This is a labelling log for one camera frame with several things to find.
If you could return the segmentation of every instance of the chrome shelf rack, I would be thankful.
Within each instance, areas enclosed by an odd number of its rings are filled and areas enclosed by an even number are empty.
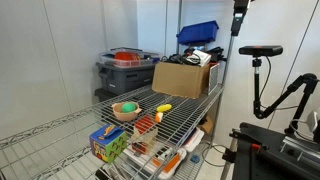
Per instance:
[[[223,86],[218,85],[209,96],[189,99],[156,93],[150,86],[137,89],[0,140],[0,170],[7,179],[157,179],[173,155],[166,157],[152,173],[144,169],[148,162],[142,166],[132,165],[125,153],[114,163],[106,164],[92,155],[89,135],[108,123],[119,126],[131,137],[135,121],[145,115],[154,117],[157,106],[170,103],[172,110],[164,114],[161,123],[153,126],[159,131],[156,141],[177,152],[222,91]],[[112,113],[111,105],[124,101],[138,102],[143,109],[131,122],[120,122]],[[139,142],[139,138],[131,138],[127,150],[132,151],[129,147],[134,142]],[[204,146],[200,144],[191,154],[201,156]],[[150,160],[161,148],[153,148]],[[196,178],[203,160],[193,164],[191,154],[178,167],[173,179]]]

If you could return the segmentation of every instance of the metal pole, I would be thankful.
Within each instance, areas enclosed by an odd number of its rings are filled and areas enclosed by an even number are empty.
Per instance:
[[[164,56],[167,56],[167,33],[168,33],[168,3],[169,1],[166,0],[166,24],[165,24],[165,30],[164,30]]]
[[[177,27],[177,34],[180,32],[181,29],[181,14],[182,14],[182,0],[179,0],[179,14],[178,14],[178,27]],[[177,47],[176,47],[176,54],[179,54],[179,43],[177,40]]]
[[[231,141],[231,144],[230,144],[230,151],[236,152],[237,151],[237,144],[238,144],[238,139],[233,138]],[[224,167],[223,167],[223,171],[222,171],[220,180],[225,180],[227,178],[231,164],[232,164],[231,162],[226,161],[226,163],[224,164]]]
[[[226,65],[225,65],[224,72],[223,72],[222,85],[225,84],[225,81],[226,81],[226,78],[227,78],[227,71],[228,71],[228,68],[229,68],[230,56],[231,56],[231,52],[232,52],[232,48],[233,48],[233,41],[234,41],[234,37],[231,36],[230,37],[230,41],[229,41],[229,49],[228,49],[228,54],[227,54],[227,61],[226,61]],[[215,125],[213,126],[213,130],[212,130],[212,134],[211,134],[211,144],[213,143],[214,132],[215,132],[216,127],[217,127],[217,120],[218,120],[218,117],[219,117],[222,96],[223,96],[223,92],[220,94],[220,97],[219,97],[219,100],[218,100],[218,106],[217,106],[216,116],[215,116],[215,121],[216,122],[215,122]]]

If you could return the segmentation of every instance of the white wall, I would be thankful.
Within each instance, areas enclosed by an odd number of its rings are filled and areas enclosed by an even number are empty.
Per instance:
[[[288,84],[292,83],[298,76],[303,75],[305,73],[313,73],[318,79],[320,78],[320,70],[319,70],[319,31],[320,31],[320,9],[319,7],[316,9],[314,18],[310,24],[309,31],[306,34],[305,40],[302,44],[301,51],[298,55],[297,61],[293,66],[292,73],[289,76]],[[295,93],[292,94],[290,98],[288,98],[287,105],[295,106],[298,105],[301,97],[303,95],[305,85],[301,86],[301,88]],[[305,108],[305,111],[301,117],[301,120],[305,120],[307,115],[314,109],[320,107],[320,87],[315,89],[314,93],[311,95],[309,102]],[[287,127],[289,121],[293,118],[294,110],[289,111],[277,111],[275,117],[271,123],[270,129],[274,129],[277,131],[282,131],[283,128]],[[304,130],[304,133],[308,133],[305,125],[299,125],[299,130]]]
[[[0,1],[0,139],[97,102],[98,53],[137,47],[136,18],[134,0]]]
[[[138,47],[145,51],[165,53],[165,0],[137,1]]]
[[[138,48],[137,0],[103,1],[108,48]]]

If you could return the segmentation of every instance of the black equipment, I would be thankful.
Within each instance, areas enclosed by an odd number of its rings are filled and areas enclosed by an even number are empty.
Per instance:
[[[240,131],[233,129],[230,136],[237,141],[237,151],[226,149],[223,159],[235,163],[233,180],[320,177],[319,144],[248,123],[241,123]]]
[[[314,92],[318,79],[317,76],[311,73],[307,73],[299,76],[291,85],[288,86],[287,90],[269,107],[264,111],[261,110],[260,101],[260,90],[259,90],[259,67],[261,66],[260,56],[276,56],[283,52],[281,46],[245,46],[239,49],[240,54],[252,55],[255,59],[252,60],[252,67],[255,68],[254,72],[254,102],[253,102],[253,113],[258,119],[267,118],[273,113],[279,104],[281,104],[291,93],[299,89],[302,84],[306,84],[304,89],[304,95],[299,103],[298,109],[294,114],[293,119],[300,119],[303,110],[308,102],[310,95]],[[298,122],[293,121],[289,127],[285,129],[287,135],[293,135],[298,129]],[[314,141],[320,143],[320,127],[318,126],[314,132]]]
[[[254,0],[234,0],[233,21],[231,26],[231,36],[238,36],[243,19],[249,9],[250,2]]]
[[[281,46],[245,46],[239,49],[240,54],[252,55],[253,57],[277,56],[282,54]]]

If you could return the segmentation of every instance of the orange bowl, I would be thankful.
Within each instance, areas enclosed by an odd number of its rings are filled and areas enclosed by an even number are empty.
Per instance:
[[[132,112],[128,112],[128,113],[122,113],[121,109],[122,109],[123,104],[125,104],[125,103],[133,103],[136,106],[136,110],[134,110]],[[142,109],[139,108],[139,104],[135,103],[135,102],[115,103],[112,105],[112,108],[113,108],[113,114],[116,116],[116,118],[119,121],[132,121],[137,117],[139,112],[142,111]]]

